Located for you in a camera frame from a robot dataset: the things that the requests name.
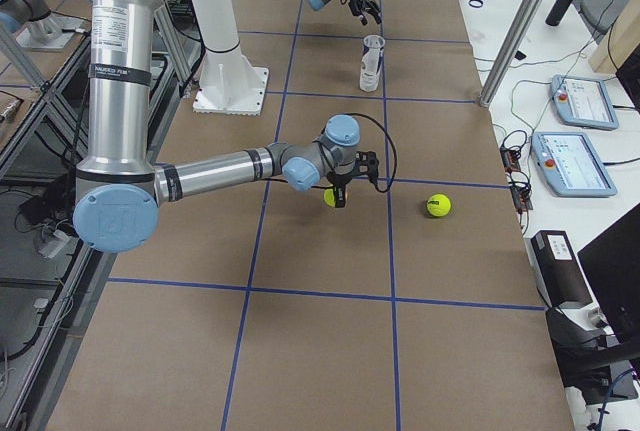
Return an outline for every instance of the black box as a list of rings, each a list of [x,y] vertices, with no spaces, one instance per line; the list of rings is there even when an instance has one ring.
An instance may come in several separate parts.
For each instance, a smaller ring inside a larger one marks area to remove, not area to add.
[[[539,231],[531,248],[552,307],[578,309],[593,302],[564,231]]]

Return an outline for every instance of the green ball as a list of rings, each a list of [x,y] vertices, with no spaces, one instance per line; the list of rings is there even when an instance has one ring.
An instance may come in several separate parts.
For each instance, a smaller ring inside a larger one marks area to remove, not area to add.
[[[451,201],[445,194],[434,194],[427,200],[427,212],[436,218],[442,218],[451,211]]]

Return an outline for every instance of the device screen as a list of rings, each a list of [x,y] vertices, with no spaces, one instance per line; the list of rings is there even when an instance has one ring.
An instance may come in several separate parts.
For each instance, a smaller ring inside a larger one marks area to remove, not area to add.
[[[600,83],[578,79],[565,79],[571,114],[574,118],[611,123],[607,104],[600,90]]]
[[[547,135],[543,139],[567,189],[609,189],[582,136]]]

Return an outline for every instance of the white desk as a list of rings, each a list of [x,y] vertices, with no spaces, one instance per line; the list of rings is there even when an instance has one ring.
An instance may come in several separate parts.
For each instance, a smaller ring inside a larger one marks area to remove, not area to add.
[[[474,56],[495,59],[521,0],[483,1],[484,5],[481,8],[472,8],[468,5],[468,0],[460,0],[460,6],[474,49]],[[560,59],[580,50],[589,41],[590,33],[573,7],[569,9],[559,26],[551,27],[544,23],[554,2],[555,0],[542,2],[520,45],[520,51],[527,57],[520,62],[514,60],[513,66]],[[577,55],[573,55],[559,63],[511,68],[490,107],[494,124],[504,127],[507,132],[523,129],[527,131],[527,134],[531,134],[531,129],[528,129],[510,113],[512,90],[516,83],[522,79],[550,82],[554,75],[566,74],[574,62],[576,64],[571,69],[571,75],[605,79],[611,77],[611,75],[597,75],[591,70],[587,57],[593,53],[595,48],[595,43],[587,46],[577,62]],[[478,60],[476,64],[480,71],[480,79],[484,83],[488,73],[481,70],[490,69],[492,63]],[[633,106],[616,79],[607,81],[607,90],[613,104]],[[521,83],[513,92],[513,97],[514,111],[528,123],[535,125],[549,100],[550,86]],[[615,131],[582,130],[589,135],[603,161],[621,161],[640,156],[640,115],[633,110],[617,109],[616,112],[620,121],[619,129]],[[555,115],[553,104],[549,104],[536,131],[576,131],[578,129],[560,123]],[[496,129],[496,138],[499,143],[503,138],[503,133],[498,129]],[[521,141],[518,140],[520,139],[519,136],[515,136],[513,142],[509,141],[509,144],[519,144]],[[523,156],[527,156],[527,154],[528,147],[523,150]],[[526,171],[527,164],[524,163],[524,160],[521,161],[521,165]],[[618,188],[618,194],[611,198],[556,197],[535,169],[536,166],[532,158],[529,159],[528,166],[533,190],[531,201],[534,209],[529,213],[530,221],[525,238],[533,236],[541,229],[562,229],[567,232],[571,244],[577,252],[640,202],[640,187],[638,186],[640,162],[608,168],[609,174]],[[586,320],[586,310],[576,310],[573,313],[567,312],[567,314],[584,327],[590,327]],[[579,416],[579,400],[576,400],[575,395],[571,392],[568,392],[567,396],[576,421],[576,430],[584,430],[585,427],[581,426],[584,418]],[[590,406],[589,410],[594,417],[597,417],[597,406]],[[611,414],[607,415],[604,420],[603,431],[640,428],[640,401],[610,403],[607,410]]]

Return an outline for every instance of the white can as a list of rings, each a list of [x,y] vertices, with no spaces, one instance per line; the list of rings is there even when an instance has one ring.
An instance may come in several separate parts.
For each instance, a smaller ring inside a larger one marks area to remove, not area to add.
[[[372,92],[378,89],[380,69],[384,54],[384,38],[371,34],[364,38],[362,48],[362,66],[360,67],[360,89]]]

